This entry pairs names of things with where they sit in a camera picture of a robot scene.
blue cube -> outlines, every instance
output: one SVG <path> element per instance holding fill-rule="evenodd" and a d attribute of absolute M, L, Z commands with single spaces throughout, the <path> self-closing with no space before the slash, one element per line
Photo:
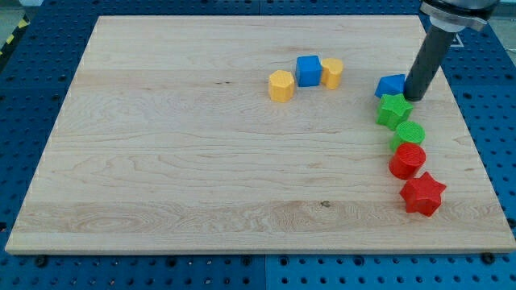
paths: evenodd
<path fill-rule="evenodd" d="M 374 93 L 374 95 L 377 97 L 381 97 L 385 94 L 395 96 L 399 93 L 403 93 L 404 86 L 404 74 L 382 77 L 378 82 L 377 91 Z"/>
<path fill-rule="evenodd" d="M 318 56 L 299 56 L 296 63 L 296 81 L 298 86 L 316 86 L 321 82 L 323 67 Z"/>

plastic toy block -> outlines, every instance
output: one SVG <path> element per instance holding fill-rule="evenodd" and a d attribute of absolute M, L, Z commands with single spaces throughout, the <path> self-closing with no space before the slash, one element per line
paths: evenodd
<path fill-rule="evenodd" d="M 403 143 L 421 144 L 425 139 L 425 130 L 421 125 L 412 121 L 405 121 L 397 125 L 393 139 L 390 141 L 390 150 L 396 152 Z"/>
<path fill-rule="evenodd" d="M 299 56 L 296 62 L 296 81 L 300 87 L 317 86 L 321 82 L 323 67 L 318 56 Z"/>
<path fill-rule="evenodd" d="M 393 75 L 387 77 L 381 77 L 378 82 L 377 91 L 374 93 L 375 96 L 381 97 L 385 94 L 396 95 L 403 93 L 403 87 L 405 86 L 405 75 Z"/>
<path fill-rule="evenodd" d="M 389 170 L 399 179 L 413 178 L 427 160 L 427 154 L 417 144 L 403 143 L 389 161 Z"/>
<path fill-rule="evenodd" d="M 291 72 L 277 70 L 268 76 L 268 95 L 275 102 L 288 102 L 293 97 L 295 85 Z"/>
<path fill-rule="evenodd" d="M 446 185 L 435 181 L 428 172 L 408 180 L 400 192 L 406 202 L 406 212 L 422 213 L 430 217 L 441 206 L 444 189 Z"/>
<path fill-rule="evenodd" d="M 321 83 L 326 85 L 328 89 L 337 89 L 340 85 L 344 64 L 341 60 L 335 58 L 327 58 L 321 60 L 322 75 Z"/>
<path fill-rule="evenodd" d="M 413 108 L 402 93 L 393 96 L 385 94 L 378 106 L 377 124 L 386 125 L 394 131 L 397 125 L 409 118 Z"/>

green block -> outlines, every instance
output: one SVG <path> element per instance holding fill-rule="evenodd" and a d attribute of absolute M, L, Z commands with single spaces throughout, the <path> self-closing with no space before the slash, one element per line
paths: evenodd
<path fill-rule="evenodd" d="M 386 125 L 390 130 L 396 130 L 396 126 L 406 121 L 414 107 L 406 101 L 402 93 L 397 95 L 381 96 L 378 106 L 377 124 Z"/>
<path fill-rule="evenodd" d="M 403 143 L 421 144 L 425 139 L 425 130 L 421 125 L 412 121 L 405 121 L 397 125 L 396 133 L 390 142 L 390 150 L 393 152 Z"/>

blue pegboard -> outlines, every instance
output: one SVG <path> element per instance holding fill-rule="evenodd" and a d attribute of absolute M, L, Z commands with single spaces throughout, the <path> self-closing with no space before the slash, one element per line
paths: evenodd
<path fill-rule="evenodd" d="M 47 0 L 0 75 L 0 244 L 99 15 L 416 15 L 417 0 Z M 422 16 L 424 25 L 427 17 Z M 490 27 L 459 34 L 443 71 L 516 224 L 515 67 Z M 510 255 L 13 257 L 0 289 L 516 289 Z"/>

wooden board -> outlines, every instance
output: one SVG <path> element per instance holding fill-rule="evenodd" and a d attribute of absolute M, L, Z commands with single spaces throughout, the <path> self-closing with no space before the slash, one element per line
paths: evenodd
<path fill-rule="evenodd" d="M 514 250 L 441 71 L 411 119 L 445 201 L 405 212 L 373 94 L 423 36 L 413 16 L 99 18 L 6 250 Z M 343 59 L 342 86 L 270 101 L 268 75 L 310 54 Z"/>

